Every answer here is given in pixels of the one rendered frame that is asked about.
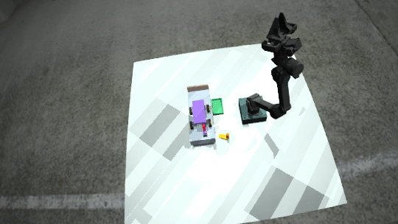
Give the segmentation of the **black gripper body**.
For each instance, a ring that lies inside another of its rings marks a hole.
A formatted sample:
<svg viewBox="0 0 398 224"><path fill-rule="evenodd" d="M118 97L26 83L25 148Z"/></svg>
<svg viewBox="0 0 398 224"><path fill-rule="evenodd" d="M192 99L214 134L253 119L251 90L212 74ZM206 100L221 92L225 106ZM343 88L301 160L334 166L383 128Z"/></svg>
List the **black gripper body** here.
<svg viewBox="0 0 398 224"><path fill-rule="evenodd" d="M283 53L281 50L281 47L282 47L281 43L283 43L285 45L289 40L289 37L287 37L287 35L293 34L297 29L296 24L288 23L288 25L293 27L290 31L288 31L286 29L280 29L281 34L284 36L284 39L282 41L268 39L268 42L267 42L264 40L262 42L262 49L267 52L273 52L276 56L282 56L282 57L286 56L286 54Z"/></svg>

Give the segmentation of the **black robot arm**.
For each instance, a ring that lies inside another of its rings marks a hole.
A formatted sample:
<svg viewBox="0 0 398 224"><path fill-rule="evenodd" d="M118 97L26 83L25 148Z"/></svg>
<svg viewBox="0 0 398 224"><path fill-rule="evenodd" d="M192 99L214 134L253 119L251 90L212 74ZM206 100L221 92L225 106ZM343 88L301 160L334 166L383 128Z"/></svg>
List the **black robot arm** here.
<svg viewBox="0 0 398 224"><path fill-rule="evenodd" d="M271 69L271 76L277 84L279 103L273 104L262 99L258 93L252 94L246 98L249 116L258 116L259 108L261 108L269 112L270 117L276 120L287 114L287 111L292 108L288 85L289 79L290 76L295 80L299 78L299 75L303 72L304 65L292 57L302 47L300 39L290 39L290 36L288 37L289 40L285 45L281 43L281 50L286 56L276 56L273 53L273 58L271 58L271 61L277 65Z"/></svg>

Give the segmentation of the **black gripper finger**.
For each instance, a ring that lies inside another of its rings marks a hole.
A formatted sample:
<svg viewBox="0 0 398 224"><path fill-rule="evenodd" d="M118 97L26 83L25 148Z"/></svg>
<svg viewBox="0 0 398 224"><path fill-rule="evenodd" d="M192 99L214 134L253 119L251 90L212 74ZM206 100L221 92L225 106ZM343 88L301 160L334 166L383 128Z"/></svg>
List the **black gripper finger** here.
<svg viewBox="0 0 398 224"><path fill-rule="evenodd" d="M288 25L286 18L284 16L284 13L280 13L278 19L279 19L280 29L286 29L286 30L290 31L293 28L292 26Z"/></svg>
<svg viewBox="0 0 398 224"><path fill-rule="evenodd" d="M280 32L279 19L277 17L274 18L272 27L270 28L269 33L266 36L266 38L277 40L277 41L282 41L284 39L284 36Z"/></svg>

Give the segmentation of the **yellow wheel chock with orange handle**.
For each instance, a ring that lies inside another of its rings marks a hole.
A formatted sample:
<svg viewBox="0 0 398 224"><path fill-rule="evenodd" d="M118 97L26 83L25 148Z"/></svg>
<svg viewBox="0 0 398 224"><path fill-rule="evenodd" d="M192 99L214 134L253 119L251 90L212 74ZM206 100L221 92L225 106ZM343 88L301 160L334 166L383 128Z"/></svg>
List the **yellow wheel chock with orange handle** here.
<svg viewBox="0 0 398 224"><path fill-rule="evenodd" d="M229 140L229 133L227 133L226 135L220 134L218 138L225 139L225 140L228 141Z"/></svg>

